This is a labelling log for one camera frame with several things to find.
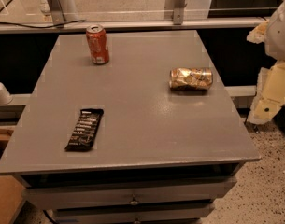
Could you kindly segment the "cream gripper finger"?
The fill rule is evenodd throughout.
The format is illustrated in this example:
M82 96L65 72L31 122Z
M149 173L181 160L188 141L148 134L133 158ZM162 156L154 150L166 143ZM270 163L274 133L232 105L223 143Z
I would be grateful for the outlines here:
M256 95L247 121L266 124L285 106L285 62L277 61L271 68L262 68L258 75Z

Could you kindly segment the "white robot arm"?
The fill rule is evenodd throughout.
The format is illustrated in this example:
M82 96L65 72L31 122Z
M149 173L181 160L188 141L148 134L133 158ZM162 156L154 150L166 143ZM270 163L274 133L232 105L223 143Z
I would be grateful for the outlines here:
M269 69L261 69L248 115L248 122L265 124L285 106L285 0L268 21L248 34L247 40L264 42L266 55L276 60Z

